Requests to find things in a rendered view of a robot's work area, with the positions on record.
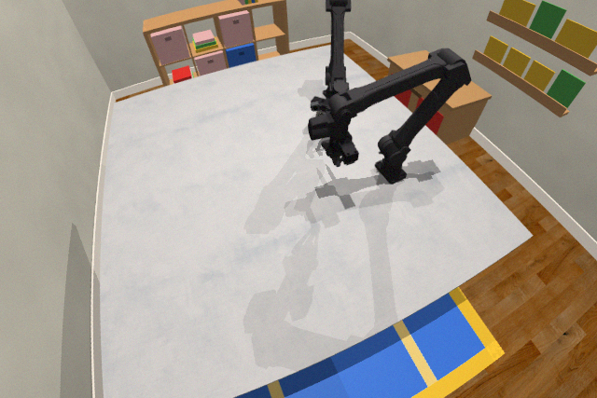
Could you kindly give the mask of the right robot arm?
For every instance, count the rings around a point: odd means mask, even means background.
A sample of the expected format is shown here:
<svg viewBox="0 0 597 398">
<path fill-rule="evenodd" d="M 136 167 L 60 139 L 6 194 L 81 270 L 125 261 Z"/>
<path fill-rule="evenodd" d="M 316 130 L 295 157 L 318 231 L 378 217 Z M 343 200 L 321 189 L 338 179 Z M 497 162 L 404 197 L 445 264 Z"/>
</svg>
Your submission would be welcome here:
<svg viewBox="0 0 597 398">
<path fill-rule="evenodd" d="M 312 111 L 321 110 L 319 103 L 328 105 L 329 99 L 343 91 L 348 90 L 346 82 L 346 66 L 344 66 L 344 14 L 351 12 L 351 0 L 326 0 L 326 12 L 331 13 L 331 60 L 326 66 L 326 86 L 323 94 L 326 99 L 314 96 L 311 100 Z M 333 20 L 333 29 L 332 29 Z M 333 55 L 333 64 L 332 64 Z M 344 80 L 336 80 L 336 79 Z"/>
</svg>

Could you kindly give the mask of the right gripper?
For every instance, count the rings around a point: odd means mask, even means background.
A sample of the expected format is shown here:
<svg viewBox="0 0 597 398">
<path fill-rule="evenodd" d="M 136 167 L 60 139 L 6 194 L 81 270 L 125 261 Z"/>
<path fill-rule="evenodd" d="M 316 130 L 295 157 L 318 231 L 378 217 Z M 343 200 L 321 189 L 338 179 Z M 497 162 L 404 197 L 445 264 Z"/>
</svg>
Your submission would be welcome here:
<svg viewBox="0 0 597 398">
<path fill-rule="evenodd" d="M 331 112 L 329 105 L 319 103 L 318 106 L 321 110 L 317 110 L 316 117 L 321 116 L 323 113 Z"/>
</svg>

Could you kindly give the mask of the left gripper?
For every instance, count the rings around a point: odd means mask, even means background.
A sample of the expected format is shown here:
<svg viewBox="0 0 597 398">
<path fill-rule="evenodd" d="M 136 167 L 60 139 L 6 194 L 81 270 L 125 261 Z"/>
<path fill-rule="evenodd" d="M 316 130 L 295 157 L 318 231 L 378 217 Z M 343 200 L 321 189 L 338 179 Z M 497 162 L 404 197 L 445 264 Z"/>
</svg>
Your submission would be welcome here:
<svg viewBox="0 0 597 398">
<path fill-rule="evenodd" d="M 341 137 L 341 138 L 335 137 L 331 133 L 330 133 L 330 135 L 333 138 L 335 138 L 335 139 L 343 139 L 343 138 L 345 138 L 348 135 L 348 133 L 347 133 L 347 135 L 345 137 Z M 324 147 L 324 149 L 326 150 L 326 155 L 328 157 L 332 158 L 332 162 L 333 162 L 334 165 L 336 165 L 338 159 L 339 159 L 339 162 L 342 163 L 342 158 L 340 157 L 341 156 L 340 152 L 333 154 L 333 152 L 331 151 L 331 149 L 329 147 L 329 140 L 322 141 L 321 142 L 321 146 Z"/>
</svg>

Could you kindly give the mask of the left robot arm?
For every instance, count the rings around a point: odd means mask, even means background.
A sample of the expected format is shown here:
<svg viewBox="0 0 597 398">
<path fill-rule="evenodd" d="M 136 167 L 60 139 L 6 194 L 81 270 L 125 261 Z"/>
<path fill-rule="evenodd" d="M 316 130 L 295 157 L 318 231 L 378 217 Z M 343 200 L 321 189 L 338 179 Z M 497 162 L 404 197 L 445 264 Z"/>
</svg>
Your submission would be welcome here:
<svg viewBox="0 0 597 398">
<path fill-rule="evenodd" d="M 440 80 L 407 121 L 398 130 L 391 130 L 378 141 L 379 154 L 383 154 L 384 158 L 377 161 L 375 167 L 392 185 L 407 176 L 402 170 L 402 164 L 414 137 L 456 90 L 471 82 L 467 63 L 451 49 L 438 49 L 429 53 L 428 60 L 424 62 L 365 86 L 333 95 L 328 101 L 332 111 L 309 119 L 310 138 L 313 141 L 329 137 L 329 147 L 333 154 L 340 152 L 344 165 L 353 164 L 358 160 L 359 152 L 348 131 L 351 118 L 357 117 L 358 113 L 375 103 L 435 79 Z M 347 133 L 348 135 L 343 139 L 335 139 L 330 133 L 339 138 L 345 137 Z"/>
</svg>

